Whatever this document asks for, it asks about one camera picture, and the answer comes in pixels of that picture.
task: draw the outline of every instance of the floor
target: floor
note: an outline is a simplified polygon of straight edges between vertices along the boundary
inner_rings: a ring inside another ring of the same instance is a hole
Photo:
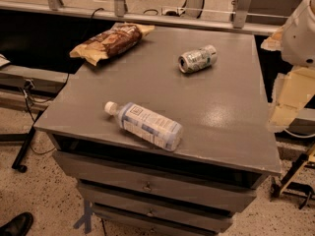
[[[47,0],[0,0],[18,1],[34,4],[46,4]],[[231,11],[232,0],[206,0],[206,10]],[[66,6],[112,10],[112,0],[64,0]],[[184,0],[127,0],[130,12],[143,13],[146,9],[163,7],[180,7]],[[204,20],[227,20],[225,13],[215,19],[204,14]],[[0,134],[26,132],[32,119],[25,109],[13,110],[0,106]],[[0,226],[13,216],[30,211],[34,223],[28,236],[80,236],[87,235],[84,224],[76,229],[84,213],[84,201],[76,190],[76,180],[66,176],[52,158],[53,148],[49,138],[37,132],[24,160],[28,167],[26,173],[19,173],[11,168],[21,144],[0,145]],[[283,174],[290,168],[290,160],[296,154],[285,154],[281,151]],[[298,180],[312,184],[315,172],[304,170]],[[258,189],[257,199],[241,214],[233,218],[233,225],[221,236],[290,236],[315,235],[315,209],[307,206],[303,210],[297,207],[301,199],[283,196],[270,201],[271,178],[268,178]],[[92,236],[154,236],[139,228],[132,228],[101,220],[92,216]]]

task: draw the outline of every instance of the can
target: can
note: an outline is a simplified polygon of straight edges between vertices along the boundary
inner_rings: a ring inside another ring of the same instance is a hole
[[[180,55],[178,58],[179,70],[184,74],[195,73],[214,65],[217,59],[217,50],[212,45],[207,45]]]

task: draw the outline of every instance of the gray tabletop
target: gray tabletop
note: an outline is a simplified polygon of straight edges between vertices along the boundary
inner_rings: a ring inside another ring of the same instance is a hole
[[[218,62],[191,75],[182,53],[211,44]],[[181,123],[175,152],[121,131],[107,101],[135,102]],[[36,122],[38,130],[255,172],[279,174],[275,136],[252,35],[157,27],[119,58],[86,63]]]

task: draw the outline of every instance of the drawer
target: drawer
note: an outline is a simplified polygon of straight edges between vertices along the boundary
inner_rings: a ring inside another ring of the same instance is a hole
[[[211,231],[185,226],[182,224],[171,223],[156,218],[140,216],[132,212],[127,212],[108,206],[93,205],[92,211],[102,219],[147,229],[152,233],[160,233],[169,236],[216,235],[216,233]]]
[[[231,219],[223,215],[210,213],[198,207],[175,205],[165,199],[153,199],[148,196],[137,196],[118,190],[78,184],[78,190],[85,200],[109,207],[117,207],[139,213],[147,217],[156,217],[177,223],[187,224],[215,232],[223,232],[231,225]]]
[[[145,167],[61,151],[53,156],[69,176],[206,207],[242,212],[256,196],[255,191],[245,188]]]

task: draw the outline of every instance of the black shoe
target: black shoe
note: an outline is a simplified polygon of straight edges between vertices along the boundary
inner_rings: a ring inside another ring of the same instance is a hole
[[[26,236],[32,226],[32,214],[24,212],[0,227],[0,236]]]

